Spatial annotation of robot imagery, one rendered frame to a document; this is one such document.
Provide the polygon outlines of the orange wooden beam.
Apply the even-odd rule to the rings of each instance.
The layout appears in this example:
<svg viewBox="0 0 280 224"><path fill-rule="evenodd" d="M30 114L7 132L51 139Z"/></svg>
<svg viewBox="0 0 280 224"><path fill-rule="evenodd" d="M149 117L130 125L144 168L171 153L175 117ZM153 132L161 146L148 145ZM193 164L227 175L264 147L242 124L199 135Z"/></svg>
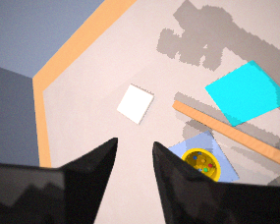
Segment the orange wooden beam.
<svg viewBox="0 0 280 224"><path fill-rule="evenodd" d="M250 135L247 135L223 122L220 122L178 100L175 100L172 107L175 110L187 115L188 117L204 124L208 128L244 145L245 147L280 165L279 149L272 147Z"/></svg>

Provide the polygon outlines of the white flat square pad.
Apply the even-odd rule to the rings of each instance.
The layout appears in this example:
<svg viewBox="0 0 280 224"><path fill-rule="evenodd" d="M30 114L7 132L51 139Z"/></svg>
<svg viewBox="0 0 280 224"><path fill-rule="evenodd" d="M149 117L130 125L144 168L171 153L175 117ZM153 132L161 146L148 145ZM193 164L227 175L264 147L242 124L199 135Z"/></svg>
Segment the white flat square pad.
<svg viewBox="0 0 280 224"><path fill-rule="evenodd" d="M153 95L130 84L117 111L139 125L153 98Z"/></svg>

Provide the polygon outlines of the yellow cup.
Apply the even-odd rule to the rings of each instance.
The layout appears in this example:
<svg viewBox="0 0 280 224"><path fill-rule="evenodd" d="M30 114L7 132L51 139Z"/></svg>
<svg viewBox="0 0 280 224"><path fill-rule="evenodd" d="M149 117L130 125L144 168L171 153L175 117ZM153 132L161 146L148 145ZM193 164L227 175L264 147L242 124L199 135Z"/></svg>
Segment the yellow cup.
<svg viewBox="0 0 280 224"><path fill-rule="evenodd" d="M198 154L199 152L201 152L201 155ZM196 156L196 159L193 159L194 156ZM182 159L197 170L198 168L202 169L202 171L200 171L201 173L218 182L221 175L221 167L218 160L211 152L202 148L192 148L183 154ZM201 159L204 159L205 163L202 163ZM212 164L212 168L208 167L209 163ZM207 168L208 171L204 172L204 168Z"/></svg>

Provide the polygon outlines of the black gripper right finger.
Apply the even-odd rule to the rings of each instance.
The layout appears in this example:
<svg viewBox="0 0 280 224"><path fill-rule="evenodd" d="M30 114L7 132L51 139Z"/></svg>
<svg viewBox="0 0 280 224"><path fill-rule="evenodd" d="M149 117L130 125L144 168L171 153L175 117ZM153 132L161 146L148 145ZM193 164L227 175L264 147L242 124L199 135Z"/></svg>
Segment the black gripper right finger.
<svg viewBox="0 0 280 224"><path fill-rule="evenodd" d="M159 141L152 160L165 224L223 224L235 210L280 212L280 187L216 182Z"/></svg>

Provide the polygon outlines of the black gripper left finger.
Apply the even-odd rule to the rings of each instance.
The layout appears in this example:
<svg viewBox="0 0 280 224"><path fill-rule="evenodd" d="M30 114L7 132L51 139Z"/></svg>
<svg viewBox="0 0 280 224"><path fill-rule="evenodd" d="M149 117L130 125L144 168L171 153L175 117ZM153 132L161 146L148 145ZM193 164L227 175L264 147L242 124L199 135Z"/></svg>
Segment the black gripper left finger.
<svg viewBox="0 0 280 224"><path fill-rule="evenodd" d="M0 163L0 210L43 212L53 224L94 224L117 147L112 138L58 168Z"/></svg>

